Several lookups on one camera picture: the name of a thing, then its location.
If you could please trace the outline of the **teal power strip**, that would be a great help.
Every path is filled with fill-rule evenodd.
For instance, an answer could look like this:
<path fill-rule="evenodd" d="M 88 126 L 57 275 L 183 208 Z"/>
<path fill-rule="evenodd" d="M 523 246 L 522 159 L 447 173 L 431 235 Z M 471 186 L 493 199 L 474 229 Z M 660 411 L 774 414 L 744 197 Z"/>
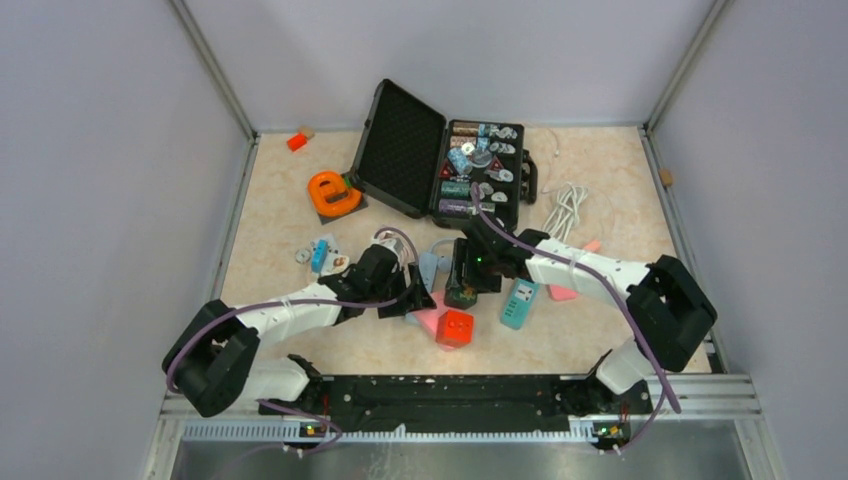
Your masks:
<path fill-rule="evenodd" d="M 524 279 L 516 279 L 500 315 L 500 323 L 512 330 L 520 330 L 527 322 L 539 286 Z"/>

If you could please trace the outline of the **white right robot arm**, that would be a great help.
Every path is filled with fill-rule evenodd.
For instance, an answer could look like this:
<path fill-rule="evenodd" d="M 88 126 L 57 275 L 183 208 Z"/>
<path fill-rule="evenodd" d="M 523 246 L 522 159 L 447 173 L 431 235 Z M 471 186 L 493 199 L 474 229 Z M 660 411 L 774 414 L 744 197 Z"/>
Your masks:
<path fill-rule="evenodd" d="M 463 230 L 463 282 L 484 292 L 504 278 L 573 290 L 618 308 L 632 336 L 606 354 L 586 385 L 589 404 L 612 412 L 636 383 L 681 372 L 713 328 L 718 313 L 681 260 L 614 259 L 526 229 L 513 236 L 475 216 Z"/>

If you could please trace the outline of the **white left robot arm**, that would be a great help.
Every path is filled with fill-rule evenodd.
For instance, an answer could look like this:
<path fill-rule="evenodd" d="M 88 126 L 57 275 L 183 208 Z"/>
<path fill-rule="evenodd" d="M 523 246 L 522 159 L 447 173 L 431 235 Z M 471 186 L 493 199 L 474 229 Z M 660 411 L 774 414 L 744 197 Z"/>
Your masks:
<path fill-rule="evenodd" d="M 419 265 L 403 264 L 401 250 L 395 238 L 374 241 L 341 272 L 291 294 L 241 307 L 207 302 L 163 359 L 168 391 L 183 396 L 204 418 L 243 398 L 279 401 L 302 414 L 314 410 L 321 388 L 311 364 L 291 355 L 280 365 L 262 367 L 259 351 L 370 309 L 386 318 L 435 308 Z"/>

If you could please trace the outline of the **small pink plug adapter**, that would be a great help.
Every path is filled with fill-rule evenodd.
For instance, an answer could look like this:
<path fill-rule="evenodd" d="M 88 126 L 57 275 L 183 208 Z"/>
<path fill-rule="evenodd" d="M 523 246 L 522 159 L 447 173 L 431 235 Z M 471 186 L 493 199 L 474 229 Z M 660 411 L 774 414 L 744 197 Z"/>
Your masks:
<path fill-rule="evenodd" d="M 586 243 L 583 249 L 591 253 L 596 253 L 601 246 L 602 242 L 600 240 L 593 239 Z M 547 291 L 549 298 L 555 302 L 570 301 L 579 297 L 579 293 L 577 291 L 557 285 L 548 285 Z"/>

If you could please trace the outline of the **red cube socket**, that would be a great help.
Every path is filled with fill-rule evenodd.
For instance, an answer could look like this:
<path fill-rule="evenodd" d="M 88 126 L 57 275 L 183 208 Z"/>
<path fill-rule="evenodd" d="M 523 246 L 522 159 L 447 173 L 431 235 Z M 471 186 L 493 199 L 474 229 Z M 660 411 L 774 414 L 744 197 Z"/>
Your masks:
<path fill-rule="evenodd" d="M 472 342 L 473 332 L 473 315 L 448 309 L 438 319 L 435 341 L 442 346 L 462 348 Z"/>

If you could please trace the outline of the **dark green cube socket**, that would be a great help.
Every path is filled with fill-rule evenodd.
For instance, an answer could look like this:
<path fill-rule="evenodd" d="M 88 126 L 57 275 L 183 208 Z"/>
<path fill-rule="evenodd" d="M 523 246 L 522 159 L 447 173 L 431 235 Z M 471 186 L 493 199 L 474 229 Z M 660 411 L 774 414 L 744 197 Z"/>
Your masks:
<path fill-rule="evenodd" d="M 447 287 L 443 297 L 445 306 L 457 310 L 468 310 L 475 306 L 477 301 L 477 290 L 468 286 Z"/>

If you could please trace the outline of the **light blue power strip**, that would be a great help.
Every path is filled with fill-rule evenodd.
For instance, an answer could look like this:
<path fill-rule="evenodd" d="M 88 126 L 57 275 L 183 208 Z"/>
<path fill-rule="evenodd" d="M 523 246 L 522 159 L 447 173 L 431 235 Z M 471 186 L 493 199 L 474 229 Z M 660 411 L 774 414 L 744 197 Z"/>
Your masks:
<path fill-rule="evenodd" d="M 423 252 L 419 256 L 419 273 L 422 284 L 428 293 L 434 290 L 437 274 L 444 269 L 445 258 L 432 252 Z"/>

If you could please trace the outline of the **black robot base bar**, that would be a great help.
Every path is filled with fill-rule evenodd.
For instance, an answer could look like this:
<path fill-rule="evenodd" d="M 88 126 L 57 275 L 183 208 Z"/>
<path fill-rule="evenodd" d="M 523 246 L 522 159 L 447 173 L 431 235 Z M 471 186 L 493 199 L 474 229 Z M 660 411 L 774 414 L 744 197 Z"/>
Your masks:
<path fill-rule="evenodd" d="M 338 375 L 291 408 L 326 415 L 345 433 L 565 432 L 579 418 L 619 419 L 653 408 L 646 382 L 621 395 L 595 378 L 537 375 Z"/>

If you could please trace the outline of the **pink triangular power strip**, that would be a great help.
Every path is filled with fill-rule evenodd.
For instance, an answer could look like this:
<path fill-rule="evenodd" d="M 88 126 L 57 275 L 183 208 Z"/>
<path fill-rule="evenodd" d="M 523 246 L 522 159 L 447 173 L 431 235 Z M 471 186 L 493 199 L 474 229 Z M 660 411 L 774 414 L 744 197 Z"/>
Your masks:
<path fill-rule="evenodd" d="M 430 296 L 434 300 L 436 307 L 434 309 L 422 309 L 408 313 L 405 315 L 404 320 L 409 324 L 417 324 L 430 338 L 435 339 L 439 320 L 449 309 L 444 304 L 444 295 L 444 290 L 432 292 Z"/>

